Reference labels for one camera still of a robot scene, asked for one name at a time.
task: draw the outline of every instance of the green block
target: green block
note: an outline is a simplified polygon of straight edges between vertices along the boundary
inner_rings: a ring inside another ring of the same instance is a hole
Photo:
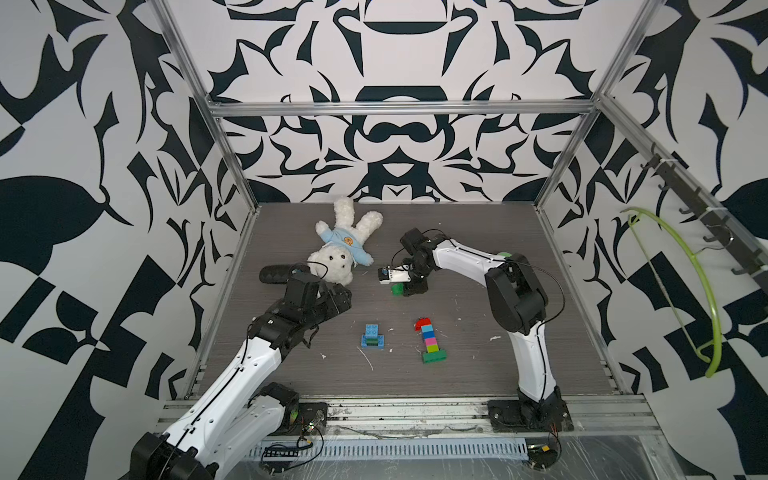
[[[424,363],[440,362],[446,358],[448,358],[448,353],[446,353],[445,350],[422,354],[422,361]]]

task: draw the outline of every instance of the white teddy bear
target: white teddy bear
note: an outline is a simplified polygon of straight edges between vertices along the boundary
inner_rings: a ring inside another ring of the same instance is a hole
[[[355,204],[351,198],[347,197],[333,202],[333,210],[336,212],[336,225],[333,226],[333,230],[322,220],[315,225],[315,231],[326,244],[310,255],[308,261],[328,266],[326,273],[323,265],[310,263],[310,271],[313,275],[325,274],[323,280],[346,286],[352,282],[353,264],[368,266],[373,263],[373,257],[363,250],[362,246],[371,233],[382,226],[384,217],[379,212],[368,212],[353,227]]]

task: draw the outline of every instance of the black and white patterned wall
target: black and white patterned wall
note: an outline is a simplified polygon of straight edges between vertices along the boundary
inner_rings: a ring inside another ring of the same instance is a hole
[[[215,101],[588,98],[640,0],[171,0]]]
[[[589,98],[640,0],[170,0],[214,101]],[[259,201],[533,201],[576,115],[228,118]]]
[[[757,237],[768,239],[768,2],[670,0],[613,91]]]
[[[3,478],[118,478],[247,205],[141,0],[0,5]]]
[[[576,114],[227,118],[259,201],[533,201]]]
[[[744,225],[765,234],[764,126],[768,5],[672,0],[614,93]],[[627,225],[626,207],[669,222],[696,251],[708,231],[683,215],[661,180],[600,118],[546,203],[579,293],[625,382],[646,395],[688,475],[768,474],[768,297],[724,252],[697,258],[712,283],[723,358],[712,378],[656,284]],[[670,236],[644,218],[637,232],[696,345],[712,339],[703,287]]]

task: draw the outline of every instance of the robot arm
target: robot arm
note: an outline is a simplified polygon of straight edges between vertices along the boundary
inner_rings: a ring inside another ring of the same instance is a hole
[[[425,293],[427,276],[446,269],[485,286],[493,316],[507,330],[515,351],[522,422],[532,429],[547,428],[553,421],[560,425],[555,417],[562,402],[545,341],[548,298],[528,260],[519,253],[503,257],[482,252],[442,232],[427,238],[412,229],[400,242],[411,257],[401,266],[381,269],[380,283],[403,282],[406,296]]]
[[[205,394],[160,438],[147,433],[136,444],[129,479],[224,478],[261,439],[286,431],[298,395],[276,383],[253,393],[294,346],[310,345],[307,330],[349,310],[351,298],[341,285],[294,273],[285,297],[251,322],[235,358]]]

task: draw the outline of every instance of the wall hook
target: wall hook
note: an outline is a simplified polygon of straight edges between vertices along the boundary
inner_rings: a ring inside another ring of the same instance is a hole
[[[706,246],[701,250],[699,250],[698,252],[694,253],[694,255],[698,255],[699,253],[705,250],[725,250],[726,248],[730,247],[731,243],[733,242],[733,231],[730,229],[730,227],[728,227],[727,225],[704,225],[704,226],[706,228],[724,228],[725,230],[728,230],[728,235],[730,238],[728,239],[728,243],[726,243],[725,245],[719,248]],[[705,242],[714,242],[715,240],[717,240],[717,237],[715,237],[714,235],[712,237],[704,237]]]

